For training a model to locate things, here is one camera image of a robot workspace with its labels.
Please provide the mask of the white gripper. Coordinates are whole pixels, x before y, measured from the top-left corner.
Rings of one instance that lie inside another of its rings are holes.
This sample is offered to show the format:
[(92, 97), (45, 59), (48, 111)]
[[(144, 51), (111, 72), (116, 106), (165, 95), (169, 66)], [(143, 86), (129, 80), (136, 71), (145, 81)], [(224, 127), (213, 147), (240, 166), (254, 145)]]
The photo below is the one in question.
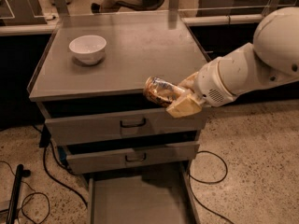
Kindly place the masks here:
[(166, 112), (173, 118), (182, 118), (202, 111), (203, 104), (219, 107), (236, 100), (221, 79), (220, 66), (226, 63), (222, 57), (205, 64), (198, 73), (195, 72), (179, 82), (184, 89), (194, 90), (195, 93), (184, 93), (174, 101)]

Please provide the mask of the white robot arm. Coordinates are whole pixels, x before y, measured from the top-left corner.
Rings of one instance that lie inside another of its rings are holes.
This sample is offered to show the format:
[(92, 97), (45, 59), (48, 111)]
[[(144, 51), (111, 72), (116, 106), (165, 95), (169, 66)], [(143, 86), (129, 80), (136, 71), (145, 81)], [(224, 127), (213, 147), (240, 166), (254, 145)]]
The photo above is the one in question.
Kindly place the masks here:
[(218, 57), (180, 84), (187, 88), (166, 109), (174, 118), (219, 107), (250, 91), (299, 80), (299, 8), (278, 9), (257, 26), (253, 41)]

